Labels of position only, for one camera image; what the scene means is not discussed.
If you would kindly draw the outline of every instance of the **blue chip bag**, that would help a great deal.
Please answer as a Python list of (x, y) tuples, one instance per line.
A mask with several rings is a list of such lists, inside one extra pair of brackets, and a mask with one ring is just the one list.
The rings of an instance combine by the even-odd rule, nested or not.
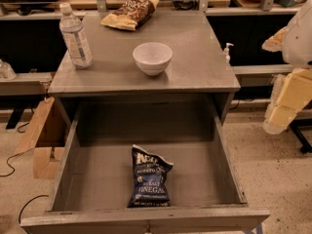
[(167, 172), (174, 164), (133, 145), (135, 190), (128, 208), (168, 207), (170, 199), (165, 186)]

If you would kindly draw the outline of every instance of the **drawer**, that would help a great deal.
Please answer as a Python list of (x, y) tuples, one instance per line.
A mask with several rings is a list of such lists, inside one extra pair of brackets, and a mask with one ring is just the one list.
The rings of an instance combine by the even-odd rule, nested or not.
[[(174, 163), (172, 205), (127, 209), (132, 146)], [(207, 94), (81, 99), (48, 208), (25, 218), (30, 233), (187, 233), (251, 230), (269, 212), (250, 208)]]

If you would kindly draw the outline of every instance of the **chip bag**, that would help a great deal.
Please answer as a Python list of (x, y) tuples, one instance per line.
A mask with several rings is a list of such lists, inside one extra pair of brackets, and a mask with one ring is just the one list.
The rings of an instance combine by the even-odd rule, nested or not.
[(135, 190), (128, 208), (168, 207), (170, 198), (165, 181), (167, 172), (174, 164), (158, 155), (149, 154), (137, 145), (133, 146), (132, 153)]
[(159, 0), (128, 0), (121, 8), (107, 15), (100, 24), (135, 31), (155, 12)]

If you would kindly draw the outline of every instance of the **cardboard box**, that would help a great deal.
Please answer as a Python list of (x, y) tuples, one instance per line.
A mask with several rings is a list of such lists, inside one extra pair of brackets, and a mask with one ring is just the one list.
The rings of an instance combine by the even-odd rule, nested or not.
[(39, 102), (15, 153), (34, 149), (34, 178), (54, 179), (65, 147), (66, 124), (53, 97)]

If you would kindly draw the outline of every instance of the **ceramic bowl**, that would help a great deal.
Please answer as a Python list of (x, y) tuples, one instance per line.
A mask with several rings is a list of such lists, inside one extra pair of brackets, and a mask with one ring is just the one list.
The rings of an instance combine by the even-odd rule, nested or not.
[(173, 51), (162, 43), (150, 42), (138, 45), (133, 56), (137, 67), (147, 75), (163, 72), (172, 59)]

